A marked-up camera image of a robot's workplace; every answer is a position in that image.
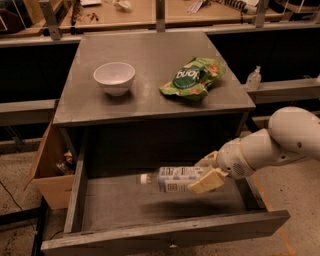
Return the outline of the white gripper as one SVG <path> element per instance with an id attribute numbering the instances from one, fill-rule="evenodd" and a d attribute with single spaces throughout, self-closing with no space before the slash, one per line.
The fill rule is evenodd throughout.
<path id="1" fill-rule="evenodd" d="M 239 138 L 227 142 L 218 152 L 209 153 L 199 160 L 195 166 L 212 168 L 188 185 L 189 190 L 193 193 L 215 190 L 225 184 L 229 175 L 233 179 L 239 180 L 251 176 L 255 172 L 245 160 Z"/>

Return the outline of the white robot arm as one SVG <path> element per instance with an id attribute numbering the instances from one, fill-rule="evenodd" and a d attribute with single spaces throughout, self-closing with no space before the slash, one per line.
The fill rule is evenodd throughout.
<path id="1" fill-rule="evenodd" d="M 197 162 L 205 172 L 188 189 L 209 192 L 223 186 L 227 177 L 239 180 L 304 157 L 320 160 L 320 118 L 299 107 L 284 107 L 271 115 L 267 129 L 231 140 Z"/>

